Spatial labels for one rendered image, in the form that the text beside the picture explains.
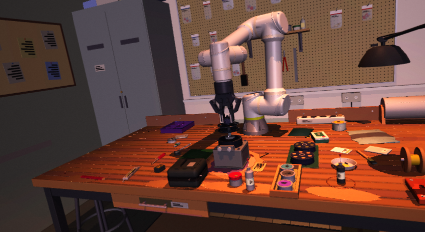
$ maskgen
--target dark green cloth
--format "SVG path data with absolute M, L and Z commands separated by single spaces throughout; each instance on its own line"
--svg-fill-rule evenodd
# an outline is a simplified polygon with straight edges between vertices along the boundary
M 184 155 L 181 156 L 181 158 L 184 159 L 207 159 L 211 154 L 213 153 L 213 150 L 198 150 L 198 149 L 191 149 L 188 152 L 186 152 Z
M 294 128 L 292 131 L 290 131 L 288 136 L 310 136 L 310 133 L 314 129 L 310 128 Z
M 289 149 L 289 153 L 288 153 L 288 158 L 286 159 L 286 163 L 287 164 L 292 164 L 291 163 L 291 153 L 294 151 L 295 147 L 294 145 L 290 146 Z M 319 167 L 319 146 L 316 146 L 316 151 L 314 152 L 314 162 L 313 164 L 310 165 L 303 165 L 302 168 L 318 168 Z

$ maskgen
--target power strip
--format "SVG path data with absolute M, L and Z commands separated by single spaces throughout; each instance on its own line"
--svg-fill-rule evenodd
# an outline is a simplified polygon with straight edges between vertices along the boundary
M 331 116 L 299 116 L 297 124 L 332 124 L 333 121 L 345 121 L 344 115 Z

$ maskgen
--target lamp arm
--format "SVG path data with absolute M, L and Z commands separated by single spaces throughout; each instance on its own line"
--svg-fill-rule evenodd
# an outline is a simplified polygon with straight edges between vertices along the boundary
M 398 37 L 400 35 L 410 33 L 410 32 L 413 32 L 413 31 L 416 31 L 416 30 L 422 29 L 422 28 L 425 28 L 425 24 L 422 24 L 422 25 L 416 26 L 414 28 L 410 28 L 410 29 L 398 32 L 398 33 L 393 33 L 393 34 L 388 34 L 386 36 L 378 37 L 376 40 L 378 42 L 380 42 L 381 45 L 385 45 L 385 42 L 388 41 L 388 39 L 395 38 L 395 37 Z

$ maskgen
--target bulletin board frame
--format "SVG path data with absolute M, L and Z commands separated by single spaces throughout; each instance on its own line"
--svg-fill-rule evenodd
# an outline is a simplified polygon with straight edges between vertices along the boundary
M 0 97 L 76 85 L 61 24 L 0 18 L 0 28 L 6 29 L 0 30 Z M 33 53 L 25 53 L 23 40 L 31 42 Z M 11 65 L 18 65 L 20 71 L 13 70 L 21 73 L 24 81 L 13 81 L 8 73 Z
M 203 1 L 210 2 L 211 19 L 204 14 Z M 198 63 L 198 54 L 209 49 L 209 32 L 216 31 L 223 40 L 244 21 L 262 14 L 282 11 L 289 24 L 298 25 L 304 17 L 309 32 L 302 33 L 303 52 L 299 51 L 298 35 L 285 35 L 285 51 L 289 70 L 283 72 L 285 89 L 317 88 L 395 81 L 394 66 L 359 68 L 358 63 L 379 36 L 395 32 L 396 0 L 256 0 L 256 9 L 247 11 L 244 0 L 233 0 L 234 8 L 224 10 L 222 0 L 176 0 L 183 42 L 184 59 L 190 96 L 213 95 L 214 81 L 208 67 L 200 67 L 199 77 L 192 76 L 191 64 Z M 362 6 L 373 5 L 373 17 L 362 20 Z M 181 7 L 190 5 L 191 22 L 184 21 Z M 330 12 L 342 9 L 342 27 L 330 27 Z M 193 46 L 191 35 L 199 34 L 199 45 Z M 386 42 L 393 45 L 394 39 Z M 297 77 L 294 53 L 296 49 Z M 263 91 L 266 88 L 264 44 L 252 41 L 253 58 L 245 61 L 248 86 L 241 86 L 240 76 L 233 76 L 235 93 Z

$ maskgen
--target red screwdriver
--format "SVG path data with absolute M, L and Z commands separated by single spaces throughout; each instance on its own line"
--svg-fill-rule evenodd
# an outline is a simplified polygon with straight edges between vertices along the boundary
M 164 156 L 165 156 L 165 153 L 162 153 L 160 156 L 158 156 L 158 158 L 154 162 L 151 163 L 151 165 L 153 165 L 157 160 L 163 158 Z

